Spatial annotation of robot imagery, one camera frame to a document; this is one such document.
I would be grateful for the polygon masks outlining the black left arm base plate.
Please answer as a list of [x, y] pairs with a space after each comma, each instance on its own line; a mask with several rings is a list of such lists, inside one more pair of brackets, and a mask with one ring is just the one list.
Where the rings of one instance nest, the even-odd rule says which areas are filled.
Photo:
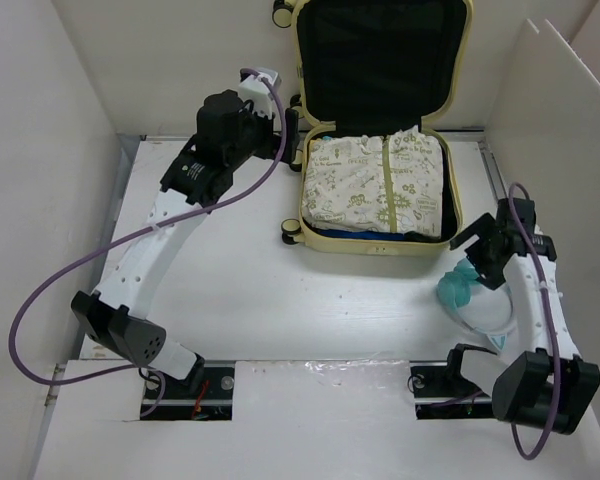
[[203, 370], [197, 389], [190, 393], [176, 380], [140, 370], [144, 381], [141, 421], [231, 421], [235, 386], [235, 362], [211, 361]]

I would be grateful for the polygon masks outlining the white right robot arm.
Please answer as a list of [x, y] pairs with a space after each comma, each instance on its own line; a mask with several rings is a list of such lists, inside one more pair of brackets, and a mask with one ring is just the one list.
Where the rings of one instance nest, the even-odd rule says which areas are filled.
[[570, 435], [600, 386], [600, 369], [572, 340], [556, 285], [553, 240], [535, 231], [535, 204], [501, 199], [450, 243], [465, 257], [444, 274], [438, 300], [489, 347], [458, 344], [442, 381], [453, 393], [476, 386], [496, 419]]

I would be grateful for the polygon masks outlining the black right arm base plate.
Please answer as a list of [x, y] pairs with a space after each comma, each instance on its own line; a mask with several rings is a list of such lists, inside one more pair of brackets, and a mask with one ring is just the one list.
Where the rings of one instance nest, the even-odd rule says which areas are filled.
[[495, 351], [459, 343], [444, 360], [413, 360], [407, 387], [419, 420], [493, 419], [496, 379], [508, 364]]

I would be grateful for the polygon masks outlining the cream printed zip jacket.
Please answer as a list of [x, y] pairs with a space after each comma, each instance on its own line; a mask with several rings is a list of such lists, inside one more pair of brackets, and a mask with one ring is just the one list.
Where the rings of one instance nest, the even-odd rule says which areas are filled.
[[443, 149], [417, 127], [309, 143], [301, 210], [320, 230], [439, 238]]

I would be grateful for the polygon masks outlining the yellow suitcase with black lining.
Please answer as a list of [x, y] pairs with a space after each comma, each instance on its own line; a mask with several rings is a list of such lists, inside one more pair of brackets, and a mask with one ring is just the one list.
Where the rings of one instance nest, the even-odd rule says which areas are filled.
[[[433, 124], [451, 107], [474, 8], [469, 1], [295, 1], [299, 94], [294, 109], [309, 125], [293, 168], [301, 175], [299, 211], [282, 240], [329, 253], [435, 255], [462, 226], [451, 151]], [[322, 236], [303, 218], [309, 143], [323, 137], [386, 137], [417, 127], [443, 149], [442, 241], [365, 241]]]

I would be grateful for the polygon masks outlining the turquoise shirt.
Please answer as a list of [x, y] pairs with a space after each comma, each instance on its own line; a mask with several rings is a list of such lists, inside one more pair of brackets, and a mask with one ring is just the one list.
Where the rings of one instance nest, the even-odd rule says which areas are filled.
[[408, 232], [403, 236], [405, 242], [411, 243], [425, 243], [425, 244], [437, 244], [442, 241], [439, 236], [425, 235], [418, 232]]

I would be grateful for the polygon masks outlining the teal and white headphones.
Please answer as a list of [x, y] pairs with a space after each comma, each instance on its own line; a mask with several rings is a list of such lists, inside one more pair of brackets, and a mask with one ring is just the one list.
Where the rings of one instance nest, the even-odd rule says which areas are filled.
[[458, 325], [486, 338], [500, 353], [516, 330], [506, 285], [490, 290], [478, 281], [475, 267], [462, 259], [436, 286], [438, 301]]

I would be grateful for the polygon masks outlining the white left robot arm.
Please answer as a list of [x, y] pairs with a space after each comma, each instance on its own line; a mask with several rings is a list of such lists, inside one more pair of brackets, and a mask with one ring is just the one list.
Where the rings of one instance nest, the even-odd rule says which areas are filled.
[[132, 366], [146, 369], [181, 396], [202, 387], [204, 359], [149, 320], [158, 287], [180, 249], [213, 208], [225, 205], [235, 172], [250, 158], [291, 162], [299, 114], [283, 111], [275, 133], [276, 98], [267, 89], [225, 90], [204, 100], [197, 132], [160, 180], [141, 232], [114, 271], [90, 293], [79, 291], [71, 310], [86, 336]]

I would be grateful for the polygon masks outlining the royal blue printed shirt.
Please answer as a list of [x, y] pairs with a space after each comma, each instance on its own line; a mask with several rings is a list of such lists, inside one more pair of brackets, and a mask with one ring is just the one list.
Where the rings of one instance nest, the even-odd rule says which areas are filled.
[[365, 241], [405, 241], [406, 235], [400, 233], [383, 233], [373, 231], [349, 232], [334, 229], [316, 229], [316, 232], [322, 236], [335, 239], [355, 239]]

